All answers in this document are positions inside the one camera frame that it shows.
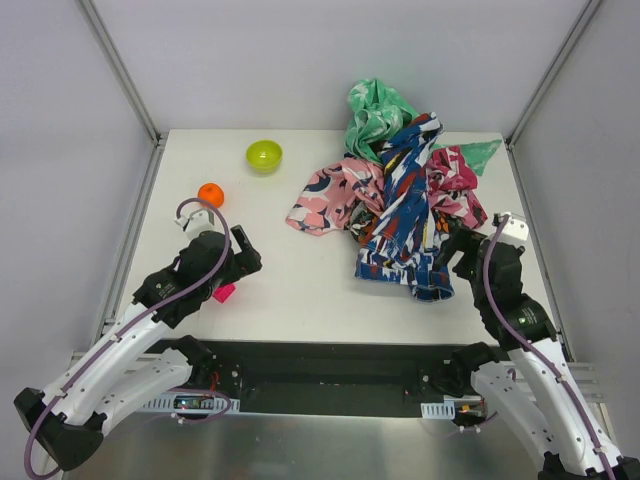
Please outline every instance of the gray floor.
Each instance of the gray floor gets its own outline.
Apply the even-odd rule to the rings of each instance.
[[[416,419],[233,415],[197,426],[169,419],[119,436],[66,480],[534,480],[529,457],[500,419],[480,434]]]

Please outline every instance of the green cloth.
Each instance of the green cloth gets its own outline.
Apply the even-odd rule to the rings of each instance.
[[[395,88],[377,79],[356,83],[347,101],[353,110],[344,137],[347,150],[380,165],[371,143],[390,139],[419,115]]]
[[[458,146],[460,147],[460,151],[462,152],[467,165],[469,165],[471,170],[473,170],[473,173],[480,177],[484,173],[484,167],[487,166],[487,163],[491,157],[493,157],[493,154],[496,153],[500,145],[502,145],[502,140],[466,143]],[[432,150],[450,146],[451,145],[434,145]]]

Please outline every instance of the blue patterned cloth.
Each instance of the blue patterned cloth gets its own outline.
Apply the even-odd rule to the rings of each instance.
[[[426,164],[442,130],[435,114],[423,114],[384,144],[385,211],[356,262],[356,277],[408,285],[416,299],[427,302],[454,294],[446,267],[430,275],[438,248],[427,245]]]

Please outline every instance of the pink cloth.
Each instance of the pink cloth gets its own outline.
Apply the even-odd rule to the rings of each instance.
[[[434,150],[427,169],[431,210],[460,217],[469,228],[479,228],[487,220],[473,193],[478,178],[467,166],[459,146]]]
[[[379,165],[347,156],[311,176],[285,221],[312,235],[345,230],[360,201],[375,215],[382,214],[383,190],[384,175]]]

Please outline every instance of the orange ball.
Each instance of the orange ball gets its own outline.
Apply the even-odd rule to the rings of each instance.
[[[220,208],[224,203],[224,192],[215,183],[205,183],[198,190],[198,198],[206,200],[216,208]]]

